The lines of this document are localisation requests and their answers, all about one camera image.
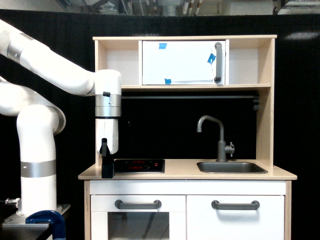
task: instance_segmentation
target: stovetop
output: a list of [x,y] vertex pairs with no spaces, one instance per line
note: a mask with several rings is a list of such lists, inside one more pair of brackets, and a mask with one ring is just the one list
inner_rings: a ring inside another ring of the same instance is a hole
[[115,159],[114,173],[116,174],[163,174],[164,159]]

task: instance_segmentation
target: sink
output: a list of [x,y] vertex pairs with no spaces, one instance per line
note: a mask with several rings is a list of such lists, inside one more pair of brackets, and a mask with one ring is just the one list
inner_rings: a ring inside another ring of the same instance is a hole
[[266,174],[268,171],[251,162],[198,162],[203,173],[209,174]]

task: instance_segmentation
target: faucet handle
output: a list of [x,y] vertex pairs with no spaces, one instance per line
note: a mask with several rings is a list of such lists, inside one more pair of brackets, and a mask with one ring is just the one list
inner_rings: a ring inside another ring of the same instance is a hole
[[233,154],[235,153],[235,145],[232,144],[232,141],[230,142],[230,146],[231,146],[231,154],[230,154],[230,157],[232,157]]
[[224,150],[227,154],[230,154],[230,157],[232,157],[233,154],[235,153],[235,145],[233,145],[231,141],[230,145],[226,146]]

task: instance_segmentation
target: drawer handle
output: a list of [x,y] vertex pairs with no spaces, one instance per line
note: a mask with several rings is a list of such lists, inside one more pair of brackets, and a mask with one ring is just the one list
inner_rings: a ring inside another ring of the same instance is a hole
[[117,200],[114,205],[117,209],[159,209],[161,208],[161,201],[155,200],[153,203],[132,203]]
[[211,206],[216,210],[258,210],[260,203],[256,200],[251,203],[220,203],[214,200]]
[[215,49],[216,49],[216,72],[215,72],[215,78],[214,78],[214,82],[216,84],[219,84],[221,82],[222,79],[222,67],[223,67],[223,63],[222,63],[222,44],[220,42],[217,42],[214,45]]

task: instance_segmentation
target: wooden countertop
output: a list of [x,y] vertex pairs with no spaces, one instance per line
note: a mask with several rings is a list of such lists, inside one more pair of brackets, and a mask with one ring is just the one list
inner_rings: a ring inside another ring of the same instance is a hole
[[[199,162],[215,159],[166,159],[164,173],[115,174],[108,180],[296,180],[297,176],[277,166],[269,167],[256,160],[240,159],[235,162],[255,163],[268,173],[205,173],[198,169]],[[101,166],[95,164],[82,172],[80,180],[103,180]]]

